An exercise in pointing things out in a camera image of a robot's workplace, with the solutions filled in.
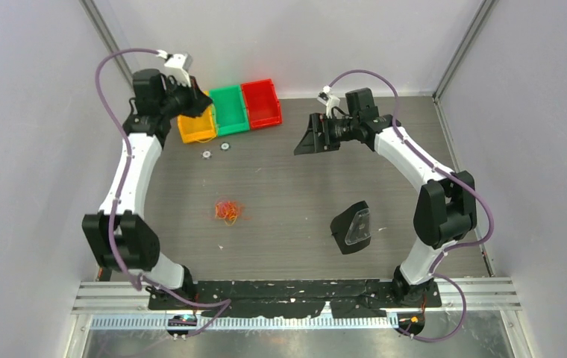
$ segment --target black plastic object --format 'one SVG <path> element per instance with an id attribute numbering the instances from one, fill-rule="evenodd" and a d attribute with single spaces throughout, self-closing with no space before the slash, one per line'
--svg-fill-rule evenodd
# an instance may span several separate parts
<path id="1" fill-rule="evenodd" d="M 99 266 L 121 271 L 108 242 L 108 219 L 103 212 L 86 214 L 81 221 L 81 228 Z M 158 236 L 143 219 L 131 211 L 126 211 L 115 217 L 115 227 L 111 229 L 115 230 L 117 227 L 120 227 L 120 232 L 115 233 L 114 239 L 125 265 L 130 269 L 143 271 L 150 271 L 156 266 L 160 256 Z"/>
<path id="2" fill-rule="evenodd" d="M 332 220 L 330 229 L 341 254 L 353 254 L 369 246 L 372 242 L 369 219 L 369 206 L 359 201 Z"/>
<path id="3" fill-rule="evenodd" d="M 310 114 L 310 121 L 295 155 L 337 151 L 341 142 L 356 139 L 374 151 L 376 134 L 392 126 L 392 116 L 380 116 L 369 88 L 345 94 L 348 115 L 328 118 L 322 113 Z"/>
<path id="4" fill-rule="evenodd" d="M 330 135 L 330 126 L 332 131 L 336 130 L 336 123 L 329 122 L 325 115 L 310 114 L 306 133 L 295 148 L 295 155 L 338 151 L 341 143 L 337 137 Z"/>
<path id="5" fill-rule="evenodd" d="M 452 175 L 474 189 L 470 173 Z M 413 227 L 420 240 L 435 249 L 451 240 L 463 239 L 477 227 L 474 196 L 447 178 L 426 183 L 420 189 Z"/>
<path id="6" fill-rule="evenodd" d="M 198 117 L 213 103 L 194 77 L 191 77 L 192 86 L 185 87 L 157 69 L 143 69 L 134 73 L 132 85 L 134 98 L 130 100 L 130 114 L 123 129 L 126 134 L 156 136 L 163 147 L 173 118 Z"/>
<path id="7" fill-rule="evenodd" d="M 193 329 L 194 323 L 198 323 L 196 315 L 175 315 L 167 321 L 167 333 L 172 337 L 189 334 L 187 329 Z"/>

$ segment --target tangled rubber band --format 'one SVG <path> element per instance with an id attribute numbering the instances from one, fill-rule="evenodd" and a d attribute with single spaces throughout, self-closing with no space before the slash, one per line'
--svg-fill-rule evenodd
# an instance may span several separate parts
<path id="1" fill-rule="evenodd" d="M 225 221 L 228 226 L 233 226 L 235 221 L 242 216 L 244 205 L 237 201 L 218 200 L 216 202 L 216 219 Z"/>

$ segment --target wooden table surface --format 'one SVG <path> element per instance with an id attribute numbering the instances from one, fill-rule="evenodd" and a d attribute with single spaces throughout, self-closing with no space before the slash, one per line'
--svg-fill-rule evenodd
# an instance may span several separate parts
<path id="1" fill-rule="evenodd" d="M 390 113 L 392 103 L 377 100 L 381 114 Z M 417 191 L 358 142 L 344 142 L 336 152 L 293 156 L 308 115 L 322 105 L 282 100 L 281 110 L 281 126 L 209 143 L 185 145 L 172 129 L 145 202 L 145 220 L 160 237 L 162 252 L 196 280 L 391 277 L 416 238 Z M 452 166 L 430 98 L 401 98 L 399 119 L 423 149 Z M 223 142 L 231 145 L 228 151 L 220 150 Z M 201 158 L 205 150 L 213 154 L 209 160 Z M 244 204 L 245 218 L 233 226 L 215 220 L 221 197 Z M 372 212 L 372 243 L 343 256 L 330 222 L 361 200 Z M 479 249 L 469 248 L 454 251 L 439 272 L 483 276 L 486 267 Z"/>

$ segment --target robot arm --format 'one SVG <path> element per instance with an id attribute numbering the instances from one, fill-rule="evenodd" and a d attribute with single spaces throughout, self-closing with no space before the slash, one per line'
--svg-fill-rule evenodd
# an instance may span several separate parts
<path id="1" fill-rule="evenodd" d="M 143 220 L 143 210 L 151 173 L 165 145 L 171 121 L 179 115 L 200 116 L 213 102 L 187 73 L 191 64 L 188 54 L 159 51 L 158 57 L 165 60 L 169 76 L 157 69 L 144 69 L 133 76 L 135 96 L 130 100 L 131 111 L 123 124 L 131 157 L 116 207 L 116 226 L 111 229 L 119 254 L 131 274 L 145 272 L 147 278 L 170 289 L 182 289 L 191 296 L 193 284 L 189 270 L 160 252 L 158 236 Z M 110 191 L 98 212 L 85 215 L 82 221 L 82 229 L 99 266 L 116 271 L 119 266 L 108 242 L 108 219 L 127 164 L 127 145 L 123 141 Z"/>
<path id="2" fill-rule="evenodd" d="M 324 88 L 324 92 L 319 94 L 319 101 L 326 105 L 325 114 L 310 115 L 307 132 L 295 149 L 295 155 L 335 151 L 340 148 L 341 142 L 356 139 L 393 163 L 419 191 L 413 218 L 416 241 L 406 260 L 395 269 L 392 284 L 397 301 L 419 299 L 422 290 L 432 282 L 430 272 L 435 259 L 477 225 L 474 197 L 432 170 L 422 158 L 473 188 L 474 179 L 468 172 L 454 173 L 438 163 L 409 137 L 399 122 L 396 123 L 397 128 L 393 127 L 391 115 L 380 116 L 370 89 L 348 92 L 345 97 L 349 114 L 338 119 L 332 116 L 332 109 L 339 103 L 338 98 L 330 94 L 329 87 Z M 405 144 L 405 139 L 420 152 L 421 157 Z M 343 254 L 365 248 L 371 240 L 366 203 L 357 203 L 338 215 L 331 228 Z"/>

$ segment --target purple cable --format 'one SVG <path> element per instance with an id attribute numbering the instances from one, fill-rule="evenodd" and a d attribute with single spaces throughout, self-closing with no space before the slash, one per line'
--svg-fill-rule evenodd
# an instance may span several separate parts
<path id="1" fill-rule="evenodd" d="M 395 89 L 395 87 L 384 77 L 382 77 L 381 75 L 379 75 L 378 73 L 372 72 L 372 71 L 368 71 L 366 69 L 352 69 L 349 70 L 347 72 L 343 72 L 341 75 L 339 75 L 338 77 L 334 78 L 333 81 L 330 82 L 330 87 L 332 87 L 334 84 L 336 84 L 336 82 L 338 80 L 340 80 L 341 78 L 345 77 L 346 75 L 350 75 L 352 73 L 363 73 L 366 75 L 371 75 L 373 77 L 376 77 L 377 79 L 383 81 L 393 92 L 393 96 L 395 97 L 395 106 L 393 107 L 393 114 L 392 114 L 392 126 L 393 126 L 393 130 L 395 131 L 395 134 L 398 136 L 398 138 L 400 138 L 402 140 L 402 142 L 418 157 L 420 158 L 423 162 L 425 162 L 429 167 L 432 168 L 432 170 L 434 170 L 435 172 L 444 175 L 445 177 L 447 177 L 448 179 L 450 179 L 453 183 L 455 183 L 456 185 L 461 186 L 465 191 L 467 191 L 468 193 L 470 193 L 470 195 L 474 196 L 474 198 L 479 201 L 479 204 L 481 204 L 481 206 L 483 207 L 483 210 L 486 212 L 486 215 L 488 217 L 488 232 L 486 233 L 486 235 L 478 241 L 475 242 L 464 242 L 461 244 L 455 244 L 452 245 L 444 250 L 442 250 L 441 253 L 439 253 L 439 255 L 435 258 L 435 260 L 433 261 L 433 264 L 430 266 L 430 268 L 428 269 L 428 271 L 431 273 L 432 276 L 434 277 L 438 277 L 438 278 L 442 278 L 443 280 L 447 280 L 451 285 L 455 286 L 455 288 L 459 291 L 460 296 L 462 298 L 462 304 L 463 304 L 463 308 L 462 308 L 462 315 L 460 318 L 460 322 L 457 325 L 457 327 L 450 332 L 448 335 L 440 337 L 440 338 L 427 338 L 427 337 L 420 337 L 420 336 L 414 336 L 413 338 L 415 340 L 421 341 L 421 342 L 440 342 L 446 339 L 451 338 L 452 336 L 454 336 L 459 329 L 461 328 L 465 318 L 466 318 L 466 297 L 463 293 L 463 291 L 461 290 L 461 288 L 459 287 L 459 285 L 457 285 L 453 280 L 451 280 L 449 277 L 446 277 L 442 274 L 436 274 L 435 273 L 435 269 L 437 268 L 437 265 L 439 265 L 439 263 L 442 261 L 442 259 L 444 258 L 445 255 L 448 254 L 449 251 L 458 249 L 458 248 L 465 248 L 465 247 L 469 247 L 469 246 L 478 246 L 483 244 L 484 242 L 488 241 L 490 239 L 490 237 L 492 237 L 492 232 L 495 229 L 495 220 L 492 216 L 492 211 L 490 210 L 490 207 L 488 206 L 488 204 L 486 203 L 486 201 L 483 199 L 483 197 L 481 195 L 479 195 L 477 192 L 475 192 L 474 189 L 472 189 L 468 184 L 462 182 L 461 180 L 457 179 L 456 177 L 454 177 L 453 175 L 451 175 L 451 173 L 447 173 L 444 170 L 441 170 L 440 168 L 437 168 L 435 166 L 435 164 L 433 162 L 431 162 L 428 158 L 426 158 L 426 156 L 424 156 L 423 153 L 421 153 L 412 143 L 411 141 L 409 141 L 408 139 L 404 138 L 404 135 L 402 134 L 402 132 L 399 131 L 398 126 L 397 126 L 397 117 L 398 117 L 398 105 L 400 103 L 399 101 L 399 97 L 398 97 L 398 91 Z M 402 330 L 401 328 L 399 328 L 399 330 L 402 333 L 405 334 L 409 334 L 406 330 Z"/>
<path id="2" fill-rule="evenodd" d="M 217 303 L 214 303 L 214 304 L 198 304 L 196 302 L 189 301 L 186 298 L 182 298 L 180 295 L 176 294 L 171 289 L 168 289 L 167 287 L 162 286 L 159 283 L 156 283 L 156 282 L 148 279 L 147 277 L 143 276 L 142 274 L 139 274 L 137 277 L 134 277 L 128 271 L 128 266 L 125 265 L 125 261 L 121 257 L 121 254 L 119 253 L 119 249 L 116 247 L 116 240 L 114 238 L 113 228 L 114 228 L 114 222 L 115 222 L 115 218 L 116 218 L 116 208 L 119 205 L 119 201 L 120 201 L 119 198 L 121 197 L 121 191 L 123 190 L 123 186 L 125 185 L 125 179 L 128 176 L 128 171 L 130 170 L 130 164 L 131 164 L 131 161 L 132 161 L 132 146 L 130 144 L 130 140 L 128 138 L 128 135 L 125 133 L 125 130 L 123 130 L 123 127 L 121 126 L 121 122 L 119 122 L 119 119 L 116 118 L 116 115 L 114 114 L 114 112 L 110 108 L 110 105 L 107 103 L 107 100 L 105 98 L 103 90 L 101 89 L 100 75 L 101 75 L 101 70 L 103 69 L 103 67 L 105 66 L 105 64 L 109 60 L 115 58 L 116 56 L 120 56 L 122 54 L 127 54 L 127 53 L 131 53 L 131 52 L 143 52 L 143 53 L 147 53 L 147 54 L 158 54 L 158 51 L 151 50 L 151 49 L 148 49 L 148 48 L 128 48 L 128 49 L 125 49 L 125 50 L 121 50 L 121 51 L 117 51 L 117 52 L 114 52 L 112 54 L 109 54 L 106 58 L 104 58 L 99 63 L 99 65 L 97 66 L 97 70 L 95 71 L 95 86 L 97 87 L 97 94 L 99 94 L 99 99 L 101 100 L 101 103 L 104 105 L 104 108 L 105 108 L 107 114 L 112 119 L 112 122 L 114 123 L 116 128 L 119 130 L 119 133 L 121 134 L 121 137 L 123 138 L 123 142 L 125 143 L 125 149 L 128 153 L 128 156 L 125 158 L 125 167 L 123 169 L 123 174 L 121 176 L 121 179 L 119 180 L 119 185 L 116 187 L 116 192 L 114 193 L 114 200 L 112 201 L 112 208 L 110 209 L 110 218 L 108 219 L 108 231 L 107 231 L 108 242 L 110 243 L 110 249 L 112 251 L 112 254 L 114 255 L 114 260 L 116 261 L 117 265 L 119 266 L 119 269 L 121 270 L 121 272 L 123 272 L 124 274 L 126 274 L 128 276 L 130 283 L 132 283 L 132 286 L 137 291 L 140 291 L 142 289 L 141 280 L 144 280 L 145 282 L 150 283 L 152 286 L 156 286 L 159 289 L 162 289 L 164 292 L 171 295 L 173 298 L 175 298 L 175 299 L 179 300 L 180 302 L 187 304 L 191 307 L 198 307 L 198 308 L 221 307 L 220 310 L 217 312 L 217 314 L 215 314 L 214 317 L 212 317 L 211 320 L 209 320 L 204 326 L 200 327 L 199 329 L 197 329 L 197 330 L 195 330 L 195 331 L 193 331 L 193 332 L 191 332 L 187 335 L 187 337 L 193 337 L 193 336 L 200 334 L 206 327 L 209 327 L 209 325 L 212 324 L 213 321 L 215 321 L 222 314 L 222 312 L 224 312 L 227 309 L 227 307 L 229 307 L 229 305 L 231 305 L 231 300 L 227 299 L 227 300 L 220 301 L 220 302 L 217 302 Z"/>
<path id="3" fill-rule="evenodd" d="M 420 341 L 420 342 L 435 343 L 435 342 L 445 341 L 446 339 L 449 339 L 452 336 L 454 336 L 455 334 L 457 334 L 457 332 L 459 332 L 460 328 L 463 326 L 463 322 L 466 320 L 466 295 L 464 295 L 464 293 L 461 290 L 461 288 L 459 287 L 459 285 L 457 285 L 457 283 L 455 281 L 451 280 L 449 277 L 447 277 L 443 274 L 433 274 L 433 276 L 437 277 L 437 278 L 441 278 L 443 280 L 446 280 L 451 285 L 455 286 L 457 291 L 460 293 L 460 297 L 462 299 L 462 315 L 460 316 L 460 321 L 457 324 L 457 326 L 455 327 L 455 329 L 452 332 L 450 332 L 449 334 L 447 334 L 446 336 L 439 337 L 439 338 L 428 338 L 428 337 L 420 337 L 420 336 L 413 336 L 412 337 L 416 341 Z M 402 328 L 398 327 L 398 331 L 400 331 L 400 333 L 404 334 L 405 336 L 411 336 L 411 333 L 409 333 L 409 327 L 407 327 L 406 330 L 403 330 Z"/>

